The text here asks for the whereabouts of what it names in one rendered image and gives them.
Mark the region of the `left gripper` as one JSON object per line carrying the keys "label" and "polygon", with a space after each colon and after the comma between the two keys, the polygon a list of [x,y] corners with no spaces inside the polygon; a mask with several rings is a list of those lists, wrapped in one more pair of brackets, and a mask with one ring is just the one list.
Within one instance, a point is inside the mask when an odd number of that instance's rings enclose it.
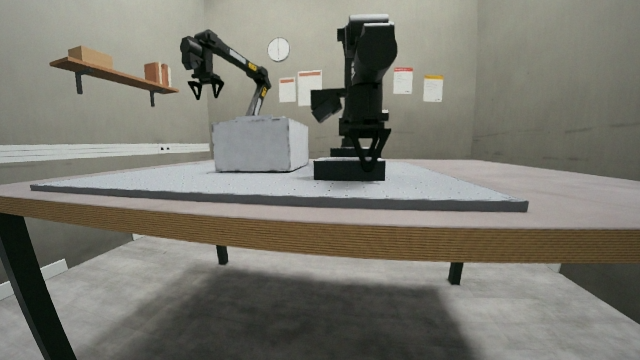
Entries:
{"label": "left gripper", "polygon": [[[349,135],[354,145],[357,156],[359,157],[363,171],[372,172],[381,154],[381,151],[391,133],[391,129],[383,129],[385,128],[385,121],[389,121],[389,113],[382,113],[382,103],[383,103],[382,87],[383,86],[377,84],[377,85],[374,85],[374,89],[372,89],[372,84],[365,84],[365,85],[369,85],[369,113],[350,114]],[[374,113],[374,114],[370,114],[370,113]],[[375,113],[381,113],[381,114],[375,114]],[[351,126],[351,125],[363,125],[363,126]],[[372,138],[372,143],[369,148],[368,154],[366,156],[366,157],[372,157],[370,163],[366,162],[365,156],[363,154],[363,151],[359,142],[359,139],[366,139],[366,138]]]}

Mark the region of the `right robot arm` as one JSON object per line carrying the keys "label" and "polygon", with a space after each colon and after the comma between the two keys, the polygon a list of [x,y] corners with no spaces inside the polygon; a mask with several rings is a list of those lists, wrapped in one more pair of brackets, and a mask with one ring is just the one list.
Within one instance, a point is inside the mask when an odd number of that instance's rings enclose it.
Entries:
{"label": "right robot arm", "polygon": [[[214,34],[213,31],[211,32],[210,29],[196,33],[194,38],[191,36],[182,38],[180,51],[182,53],[182,64],[185,69],[193,69],[194,74],[212,72],[213,54],[220,56],[246,72],[246,76],[253,79],[256,83],[256,90],[245,116],[257,116],[259,114],[264,97],[267,91],[271,89],[267,69],[250,62],[226,45],[218,35],[216,33]],[[258,84],[261,82],[262,84]]]}

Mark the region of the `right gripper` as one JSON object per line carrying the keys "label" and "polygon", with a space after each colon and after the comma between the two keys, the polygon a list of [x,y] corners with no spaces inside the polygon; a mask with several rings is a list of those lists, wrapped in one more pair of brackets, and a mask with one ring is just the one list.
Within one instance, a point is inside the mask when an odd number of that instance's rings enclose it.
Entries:
{"label": "right gripper", "polygon": [[[201,78],[198,78],[198,77],[201,77]],[[223,82],[222,79],[220,79],[219,75],[213,73],[213,64],[212,64],[212,72],[203,72],[203,73],[191,74],[191,78],[199,79],[199,82],[188,81],[188,85],[190,86],[191,90],[193,91],[196,100],[200,100],[200,96],[201,96],[201,91],[202,91],[203,85],[211,84],[212,85],[212,89],[213,89],[214,97],[217,99],[221,89],[223,88],[223,86],[225,84],[225,82]],[[210,80],[211,80],[211,82],[210,82]],[[216,93],[216,84],[219,85],[217,93]],[[196,94],[194,86],[197,87],[198,94]]]}

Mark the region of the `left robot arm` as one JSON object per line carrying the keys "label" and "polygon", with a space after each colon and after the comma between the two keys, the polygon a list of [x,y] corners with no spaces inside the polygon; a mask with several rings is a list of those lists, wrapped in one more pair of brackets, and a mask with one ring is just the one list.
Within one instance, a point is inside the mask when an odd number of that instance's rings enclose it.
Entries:
{"label": "left robot arm", "polygon": [[383,76],[397,57],[398,45],[395,24],[389,21],[388,14],[350,15],[345,27],[337,28],[337,42],[343,44],[344,51],[345,88],[310,90],[310,103],[312,115],[322,123],[343,109],[340,98],[344,98],[343,113],[339,115],[339,136],[344,136],[341,148],[354,148],[349,135],[350,114],[369,113],[369,85],[365,84],[372,84],[372,89],[377,84],[383,86]]}

